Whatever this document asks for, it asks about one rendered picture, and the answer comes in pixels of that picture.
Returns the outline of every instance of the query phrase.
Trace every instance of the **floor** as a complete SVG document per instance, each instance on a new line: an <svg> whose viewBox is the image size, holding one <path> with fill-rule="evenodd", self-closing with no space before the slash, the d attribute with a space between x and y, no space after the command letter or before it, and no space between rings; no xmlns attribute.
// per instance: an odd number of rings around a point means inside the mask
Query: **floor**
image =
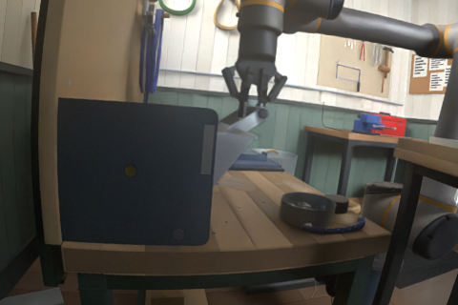
<svg viewBox="0 0 458 305"><path fill-rule="evenodd" d="M434 277L422 283L395 289L390 305L446 305L458 270ZM76 274L68 274L60 285L66 305L80 305ZM21 295L49 289L42 284L40 262L37 260L10 292L9 296ZM207 289L208 305L331 305L331 297L324 286L277 292L271 294L246 295L242 288ZM115 305L135 305L137 291L114 291Z"/></svg>

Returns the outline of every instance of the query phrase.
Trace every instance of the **pegboard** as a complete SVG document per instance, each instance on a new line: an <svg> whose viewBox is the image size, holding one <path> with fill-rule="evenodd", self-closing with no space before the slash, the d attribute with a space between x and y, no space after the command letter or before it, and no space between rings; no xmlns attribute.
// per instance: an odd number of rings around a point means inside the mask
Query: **pegboard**
<svg viewBox="0 0 458 305"><path fill-rule="evenodd" d="M445 94L447 91L447 87L443 87L441 91L431 91L429 89L429 84L431 80L431 74L435 72L445 72L446 70L438 70L438 71L431 71L429 69L429 61L430 59L425 58L427 60L427 75L424 77L414 77L414 62L416 58L416 54L412 54L411 64L410 64L410 86L408 93L409 94ZM448 65L451 66L453 63L452 59L448 60Z"/></svg>
<svg viewBox="0 0 458 305"><path fill-rule="evenodd" d="M394 71L392 69L391 72L387 74L384 92L382 92L382 80L384 74L378 70L378 65L375 65L374 67L371 65L373 43L364 43L364 61L363 58L360 60L362 41L356 40L356 44L353 44L353 49L345 46L346 41L347 39L345 38L322 35L318 85L346 90L349 92L357 92L357 83L338 79L336 77L338 65L344 65L361 71L361 86L359 93L388 98L391 74L398 71ZM383 59L385 61L385 51L382 52ZM388 59L389 67L392 67L392 60L393 54L390 52ZM342 66L339 66L338 76L350 76L351 79L357 79L358 73L352 69L342 69Z"/></svg>

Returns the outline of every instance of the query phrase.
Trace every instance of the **blue cable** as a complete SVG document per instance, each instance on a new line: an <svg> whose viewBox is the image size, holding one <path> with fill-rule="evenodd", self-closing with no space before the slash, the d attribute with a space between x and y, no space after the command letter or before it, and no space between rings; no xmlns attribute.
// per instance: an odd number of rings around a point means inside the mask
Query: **blue cable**
<svg viewBox="0 0 458 305"><path fill-rule="evenodd" d="M142 31L139 87L141 88L141 92L146 92L146 103L149 99L149 93L155 93L157 87L164 27L164 20L161 17L163 12L164 10L156 10L156 19L153 24L155 29L154 34L148 34L146 25L144 25Z"/></svg>
<svg viewBox="0 0 458 305"><path fill-rule="evenodd" d="M364 227L364 217L362 216L360 218L360 222L356 225L350 226L350 227L344 227L344 228L316 228L316 227L311 227L311 226L302 226L302 230L310 233L316 233L316 234L344 234L344 233L350 233L350 232L355 232L360 230L362 227Z"/></svg>

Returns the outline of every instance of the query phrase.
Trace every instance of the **paper note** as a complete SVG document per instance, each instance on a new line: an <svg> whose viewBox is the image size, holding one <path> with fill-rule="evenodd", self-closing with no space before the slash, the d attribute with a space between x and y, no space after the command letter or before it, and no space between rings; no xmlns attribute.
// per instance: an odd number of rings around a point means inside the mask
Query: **paper note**
<svg viewBox="0 0 458 305"><path fill-rule="evenodd" d="M445 86L445 73L434 72L431 74L431 80L429 82L429 90L431 92L441 92Z"/></svg>
<svg viewBox="0 0 458 305"><path fill-rule="evenodd" d="M449 74L451 73L451 66L447 66L445 69L445 87L448 86Z"/></svg>
<svg viewBox="0 0 458 305"><path fill-rule="evenodd" d="M447 59L442 58L431 58L429 59L429 70L430 71L440 71L444 70L448 65Z"/></svg>
<svg viewBox="0 0 458 305"><path fill-rule="evenodd" d="M426 77L427 76L427 63L428 59L420 56L414 57L414 71L413 77Z"/></svg>

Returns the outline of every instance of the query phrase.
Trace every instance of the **red box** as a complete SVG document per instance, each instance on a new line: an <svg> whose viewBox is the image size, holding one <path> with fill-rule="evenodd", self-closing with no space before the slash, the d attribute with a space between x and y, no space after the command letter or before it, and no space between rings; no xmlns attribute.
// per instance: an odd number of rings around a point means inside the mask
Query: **red box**
<svg viewBox="0 0 458 305"><path fill-rule="evenodd" d="M403 117L398 116L391 116L385 114L377 114L377 113L367 113L380 116L381 123L386 127L395 128L396 130L392 129L382 129L382 130L372 130L372 132L379 133L379 134L387 134L387 135L396 135L396 136L406 136L406 124L407 120Z"/></svg>

